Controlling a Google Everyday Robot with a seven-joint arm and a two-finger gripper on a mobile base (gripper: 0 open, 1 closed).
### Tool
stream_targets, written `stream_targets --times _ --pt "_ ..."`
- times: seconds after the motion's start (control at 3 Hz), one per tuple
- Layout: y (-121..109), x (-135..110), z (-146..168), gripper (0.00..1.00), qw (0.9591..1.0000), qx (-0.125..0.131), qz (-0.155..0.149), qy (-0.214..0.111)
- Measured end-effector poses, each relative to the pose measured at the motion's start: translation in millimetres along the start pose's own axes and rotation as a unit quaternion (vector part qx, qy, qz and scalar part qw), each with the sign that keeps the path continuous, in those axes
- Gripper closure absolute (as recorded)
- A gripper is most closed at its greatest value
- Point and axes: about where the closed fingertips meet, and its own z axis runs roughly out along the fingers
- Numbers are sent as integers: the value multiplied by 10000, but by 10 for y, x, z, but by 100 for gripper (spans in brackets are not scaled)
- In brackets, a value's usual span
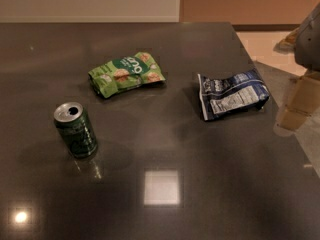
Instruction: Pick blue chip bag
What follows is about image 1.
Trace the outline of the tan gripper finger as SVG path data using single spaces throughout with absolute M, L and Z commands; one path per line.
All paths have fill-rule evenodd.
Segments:
M 295 131 L 320 107 L 320 72 L 309 71 L 292 78 L 283 96 L 276 122 L 286 130 Z

